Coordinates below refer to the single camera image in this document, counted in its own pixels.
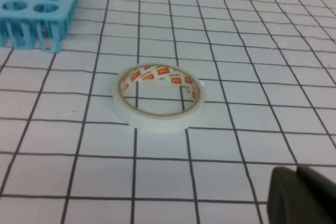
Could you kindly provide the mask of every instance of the grid paper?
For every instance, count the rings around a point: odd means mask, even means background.
[[[335,11],[336,0],[80,0],[63,52],[1,48],[0,223],[268,223],[273,167],[336,182]],[[146,62],[204,82],[189,129],[149,134],[113,113],[117,73]],[[128,99],[191,102],[146,86]]]

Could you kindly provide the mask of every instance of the tape roll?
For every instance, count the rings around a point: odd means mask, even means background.
[[[156,114],[136,108],[124,97],[124,92],[136,82],[169,81],[186,90],[194,101],[184,111]],[[201,114],[204,106],[203,84],[192,74],[166,64],[147,63],[131,67],[120,73],[113,87],[113,107],[117,115],[130,126],[152,133],[172,133],[188,128]]]

